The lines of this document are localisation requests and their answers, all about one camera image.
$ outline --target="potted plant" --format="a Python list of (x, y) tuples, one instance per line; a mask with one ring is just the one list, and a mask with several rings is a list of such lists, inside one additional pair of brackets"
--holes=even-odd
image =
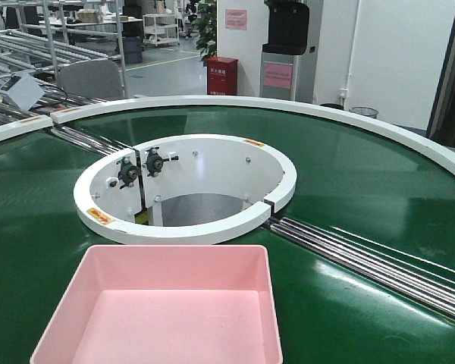
[(199, 39), (196, 48), (201, 51), (201, 60), (206, 65), (206, 59), (217, 54), (218, 14), (217, 0), (205, 0), (198, 4), (198, 12), (201, 15), (194, 21), (199, 30)]

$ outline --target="sticker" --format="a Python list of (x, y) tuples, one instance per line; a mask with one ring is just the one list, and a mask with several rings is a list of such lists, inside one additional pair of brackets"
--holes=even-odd
[(64, 110), (64, 111), (61, 111), (61, 112), (70, 112), (70, 111), (75, 111), (75, 110), (79, 110), (81, 108), (69, 108), (68, 110)]
[(293, 70), (292, 64), (265, 62), (263, 85), (280, 87), (282, 89), (291, 88), (292, 70)]
[(22, 120), (20, 123), (21, 124), (30, 123), (31, 121), (39, 120), (41, 117), (42, 116), (34, 116), (33, 118), (28, 118), (28, 119)]
[(226, 9), (226, 29), (246, 30), (248, 22), (246, 10)]
[(107, 225), (113, 222), (113, 219), (106, 215), (104, 212), (99, 211), (98, 209), (91, 208), (88, 211), (88, 214), (93, 216), (96, 220), (99, 221), (101, 225)]
[(245, 139), (243, 141), (246, 143), (249, 143), (249, 144), (253, 144), (254, 146), (264, 146), (265, 145), (263, 143), (260, 143), (260, 142), (257, 142), (255, 140), (251, 140), (251, 139)]

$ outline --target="orange sticker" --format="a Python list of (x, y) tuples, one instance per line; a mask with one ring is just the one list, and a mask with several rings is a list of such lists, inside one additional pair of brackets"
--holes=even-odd
[(34, 120), (39, 120), (41, 117), (40, 116), (34, 116), (33, 118), (28, 118), (20, 121), (21, 124), (29, 123)]
[(113, 219), (106, 215), (104, 212), (99, 211), (98, 209), (91, 208), (88, 210), (88, 214), (93, 216), (96, 220), (99, 221), (102, 225), (110, 224)]
[(71, 112), (71, 111), (76, 111), (76, 110), (79, 110), (80, 108), (67, 108), (65, 110), (62, 110), (61, 112), (62, 113), (65, 113), (65, 112)]
[(265, 145), (263, 143), (260, 143), (260, 142), (257, 142), (255, 140), (251, 140), (251, 139), (245, 139), (244, 142), (253, 144), (254, 146), (264, 146)]

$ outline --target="tray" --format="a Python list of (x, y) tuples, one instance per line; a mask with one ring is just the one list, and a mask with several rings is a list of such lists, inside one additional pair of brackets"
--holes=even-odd
[(93, 246), (32, 364), (281, 363), (263, 246)]

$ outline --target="red cabinet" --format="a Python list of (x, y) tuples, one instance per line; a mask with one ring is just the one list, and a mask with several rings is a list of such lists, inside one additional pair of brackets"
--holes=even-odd
[(211, 57), (206, 63), (207, 94), (237, 95), (237, 59)]

